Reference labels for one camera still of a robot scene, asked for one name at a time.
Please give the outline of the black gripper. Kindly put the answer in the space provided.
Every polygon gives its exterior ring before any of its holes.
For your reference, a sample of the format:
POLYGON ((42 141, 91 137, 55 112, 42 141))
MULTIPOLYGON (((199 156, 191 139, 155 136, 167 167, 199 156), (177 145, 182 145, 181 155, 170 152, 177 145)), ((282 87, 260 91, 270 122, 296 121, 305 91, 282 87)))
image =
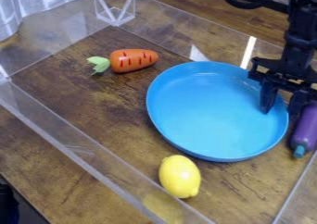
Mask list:
POLYGON ((317 100, 317 71, 310 63, 317 50, 317 38, 309 39, 286 33, 286 44, 280 59, 253 57, 249 78, 261 85, 260 109, 268 114, 276 103, 277 91, 292 92, 290 119, 301 114, 309 100, 317 100))

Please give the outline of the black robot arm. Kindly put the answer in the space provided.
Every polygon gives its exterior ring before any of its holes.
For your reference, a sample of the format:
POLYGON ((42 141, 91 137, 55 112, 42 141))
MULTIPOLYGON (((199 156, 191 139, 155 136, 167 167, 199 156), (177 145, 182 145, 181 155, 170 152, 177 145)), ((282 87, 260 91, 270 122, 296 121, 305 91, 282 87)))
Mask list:
POLYGON ((268 114, 278 90, 292 93, 289 116, 297 118, 309 102, 317 100, 317 69, 312 67, 317 51, 317 0, 290 0, 289 29, 280 59, 254 57, 249 78, 260 82, 260 109, 268 114))

